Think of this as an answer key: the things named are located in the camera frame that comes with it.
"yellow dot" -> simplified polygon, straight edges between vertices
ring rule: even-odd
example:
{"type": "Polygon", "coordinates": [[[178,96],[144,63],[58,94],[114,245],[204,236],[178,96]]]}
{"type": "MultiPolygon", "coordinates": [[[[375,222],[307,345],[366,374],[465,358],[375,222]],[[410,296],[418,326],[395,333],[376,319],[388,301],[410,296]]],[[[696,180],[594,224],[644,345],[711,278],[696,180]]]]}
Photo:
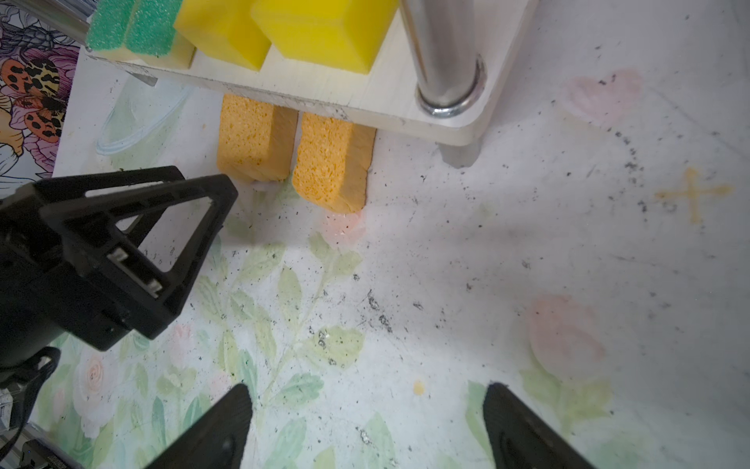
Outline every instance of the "yellow dot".
{"type": "Polygon", "coordinates": [[[414,381],[414,394],[422,395],[425,393],[425,384],[420,380],[414,381]]]}

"shelf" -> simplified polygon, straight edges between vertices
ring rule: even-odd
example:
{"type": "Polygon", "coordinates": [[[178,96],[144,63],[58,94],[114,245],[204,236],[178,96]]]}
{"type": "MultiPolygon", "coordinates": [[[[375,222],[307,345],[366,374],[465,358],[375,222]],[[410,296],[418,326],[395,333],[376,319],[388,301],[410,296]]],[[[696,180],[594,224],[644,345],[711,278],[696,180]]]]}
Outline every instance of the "shelf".
{"type": "Polygon", "coordinates": [[[190,69],[184,71],[156,68],[141,61],[110,63],[148,77],[463,146],[485,132],[537,3],[475,0],[477,46],[487,67],[487,87],[466,112],[448,119],[429,116],[416,103],[417,78],[400,14],[396,14],[369,75],[285,59],[275,47],[271,47],[260,72],[210,59],[200,51],[190,69]]]}

